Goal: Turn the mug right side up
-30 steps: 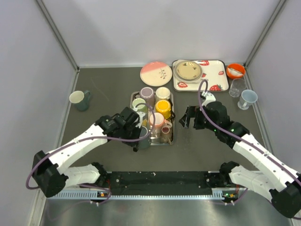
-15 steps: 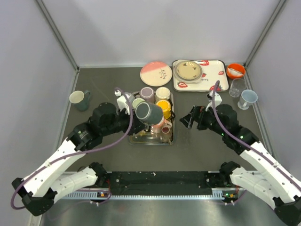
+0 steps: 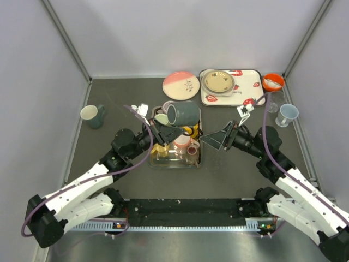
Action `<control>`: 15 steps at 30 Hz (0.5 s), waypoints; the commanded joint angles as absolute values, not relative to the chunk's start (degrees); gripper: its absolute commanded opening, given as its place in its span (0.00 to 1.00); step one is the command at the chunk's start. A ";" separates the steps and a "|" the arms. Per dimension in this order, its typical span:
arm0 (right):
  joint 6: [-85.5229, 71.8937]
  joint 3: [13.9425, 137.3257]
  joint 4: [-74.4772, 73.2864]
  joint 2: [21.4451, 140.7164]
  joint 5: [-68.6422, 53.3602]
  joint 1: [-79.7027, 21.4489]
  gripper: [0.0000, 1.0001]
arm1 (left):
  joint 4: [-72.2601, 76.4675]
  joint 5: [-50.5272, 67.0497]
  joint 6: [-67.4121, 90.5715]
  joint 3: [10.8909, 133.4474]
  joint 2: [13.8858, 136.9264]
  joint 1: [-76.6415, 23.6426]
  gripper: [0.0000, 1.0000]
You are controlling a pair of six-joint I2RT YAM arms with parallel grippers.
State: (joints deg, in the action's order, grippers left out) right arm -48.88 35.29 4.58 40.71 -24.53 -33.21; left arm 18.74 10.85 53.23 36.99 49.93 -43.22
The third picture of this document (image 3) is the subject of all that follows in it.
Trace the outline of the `pink white mug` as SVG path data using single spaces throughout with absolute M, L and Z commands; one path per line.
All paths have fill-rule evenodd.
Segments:
M 200 147 L 200 143 L 190 136 L 181 135 L 173 142 L 174 150 L 176 154 L 186 154 L 189 147 Z

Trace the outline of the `pale yellow mug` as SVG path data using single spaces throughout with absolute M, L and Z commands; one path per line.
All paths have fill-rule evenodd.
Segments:
M 151 150 L 151 154 L 155 155 L 157 158 L 164 158 L 169 155 L 169 150 L 170 145 L 161 146 L 158 143 L 156 143 Z

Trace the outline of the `orange yellow mug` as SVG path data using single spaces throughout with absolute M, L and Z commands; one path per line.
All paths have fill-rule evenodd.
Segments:
M 183 134 L 184 136 L 190 136 L 193 139 L 196 139 L 200 136 L 199 124 L 196 124 L 193 127 L 184 126 L 183 128 L 185 129 L 185 132 Z

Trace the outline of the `dark grey green mug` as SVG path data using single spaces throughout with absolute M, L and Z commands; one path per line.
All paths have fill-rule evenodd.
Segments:
M 194 101 L 173 102 L 167 109 L 167 118 L 172 126 L 195 126 L 200 120 L 200 108 Z

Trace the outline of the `dark brown patterned cup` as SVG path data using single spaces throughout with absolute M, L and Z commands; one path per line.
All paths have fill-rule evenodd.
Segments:
M 189 165 L 198 166 L 199 153 L 196 146 L 189 146 L 186 151 L 186 162 Z

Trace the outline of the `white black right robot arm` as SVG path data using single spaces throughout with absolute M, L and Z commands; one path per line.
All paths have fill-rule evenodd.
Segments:
M 294 201 L 287 201 L 272 188 L 260 189 L 255 195 L 255 211 L 280 217 L 303 232 L 329 261 L 348 261 L 348 212 L 316 189 L 279 150 L 282 141 L 274 127 L 263 125 L 252 136 L 230 121 L 224 129 L 201 136 L 200 141 L 218 151 L 235 147 L 257 157 L 261 175 Z

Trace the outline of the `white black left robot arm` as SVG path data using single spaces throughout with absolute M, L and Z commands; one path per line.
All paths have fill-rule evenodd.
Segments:
M 166 126 L 154 118 L 143 122 L 137 135 L 127 128 L 119 130 L 108 153 L 86 173 L 54 193 L 29 199 L 21 235 L 34 237 L 41 248 L 46 248 L 77 223 L 107 214 L 119 216 L 124 209 L 121 200 L 103 193 L 97 205 L 89 196 L 136 169 L 142 162 L 133 165 L 131 161 L 150 153 L 155 144 L 167 145 L 184 132 L 183 127 Z

